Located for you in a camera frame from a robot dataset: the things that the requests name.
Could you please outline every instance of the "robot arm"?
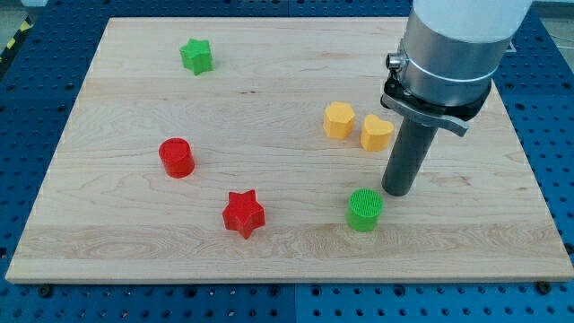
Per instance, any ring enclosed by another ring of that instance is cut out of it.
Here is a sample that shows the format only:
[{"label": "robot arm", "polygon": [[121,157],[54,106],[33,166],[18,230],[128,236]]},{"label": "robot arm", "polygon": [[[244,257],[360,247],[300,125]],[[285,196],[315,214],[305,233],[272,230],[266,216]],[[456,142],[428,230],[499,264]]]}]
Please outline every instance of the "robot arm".
[{"label": "robot arm", "polygon": [[463,136],[532,0],[414,0],[381,104],[404,117],[382,179],[408,193],[438,130]]}]

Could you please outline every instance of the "red cylinder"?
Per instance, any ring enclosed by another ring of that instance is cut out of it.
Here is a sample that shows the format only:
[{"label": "red cylinder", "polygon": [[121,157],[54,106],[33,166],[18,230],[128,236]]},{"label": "red cylinder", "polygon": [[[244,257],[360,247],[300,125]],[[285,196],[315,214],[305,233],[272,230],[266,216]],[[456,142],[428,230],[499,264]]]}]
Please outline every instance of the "red cylinder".
[{"label": "red cylinder", "polygon": [[194,171],[196,163],[185,139],[170,138],[160,146],[160,158],[172,178],[181,179]]}]

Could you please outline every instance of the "blue perforated panel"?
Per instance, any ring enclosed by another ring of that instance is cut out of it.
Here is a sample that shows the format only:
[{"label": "blue perforated panel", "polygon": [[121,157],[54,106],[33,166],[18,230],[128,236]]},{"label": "blue perforated panel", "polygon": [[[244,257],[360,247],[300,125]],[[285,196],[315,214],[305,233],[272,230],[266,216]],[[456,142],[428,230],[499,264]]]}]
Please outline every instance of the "blue perforated panel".
[{"label": "blue perforated panel", "polygon": [[[52,0],[0,83],[4,273],[111,16],[394,16],[406,0]],[[573,75],[534,13],[495,82],[552,216],[574,243]],[[574,284],[38,286],[0,281],[0,322],[574,321]]]}]

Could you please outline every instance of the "toy block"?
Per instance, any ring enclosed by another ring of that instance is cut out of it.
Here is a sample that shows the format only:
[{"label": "toy block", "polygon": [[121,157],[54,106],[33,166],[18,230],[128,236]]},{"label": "toy block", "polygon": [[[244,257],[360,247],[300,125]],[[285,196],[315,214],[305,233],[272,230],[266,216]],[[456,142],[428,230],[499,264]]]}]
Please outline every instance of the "toy block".
[{"label": "toy block", "polygon": [[225,229],[238,231],[248,239],[254,229],[265,225],[265,210],[256,200],[255,190],[230,192],[230,202],[223,210]]},{"label": "toy block", "polygon": [[208,40],[190,39],[179,49],[183,66],[195,75],[213,70],[212,51]]},{"label": "toy block", "polygon": [[160,158],[165,171],[172,178],[181,179],[196,167],[191,148],[185,139],[171,138],[160,146]]},{"label": "toy block", "polygon": [[333,102],[325,109],[323,128],[330,138],[345,139],[351,132],[355,121],[355,112],[351,104]]},{"label": "toy block", "polygon": [[361,146],[367,152],[382,151],[388,147],[394,130],[392,123],[370,114],[362,124]]},{"label": "toy block", "polygon": [[347,224],[356,231],[372,231],[377,226],[383,207],[383,200],[377,192],[368,188],[357,189],[349,198]]}]

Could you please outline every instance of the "wooden board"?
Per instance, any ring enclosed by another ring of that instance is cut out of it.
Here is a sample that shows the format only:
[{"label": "wooden board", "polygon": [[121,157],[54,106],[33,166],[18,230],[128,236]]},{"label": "wooden board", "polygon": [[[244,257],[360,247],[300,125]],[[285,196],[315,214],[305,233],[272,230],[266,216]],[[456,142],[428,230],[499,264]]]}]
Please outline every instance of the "wooden board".
[{"label": "wooden board", "polygon": [[[65,127],[7,279],[13,283],[507,282],[573,271],[496,90],[464,138],[440,130],[415,187],[380,188],[390,149],[360,147],[377,113],[383,53],[405,19],[112,19]],[[194,77],[178,48],[209,39]],[[357,114],[329,139],[332,100]],[[193,145],[168,178],[158,147]],[[345,223],[376,189],[378,228]],[[257,190],[267,225],[226,231],[231,191]]]}]

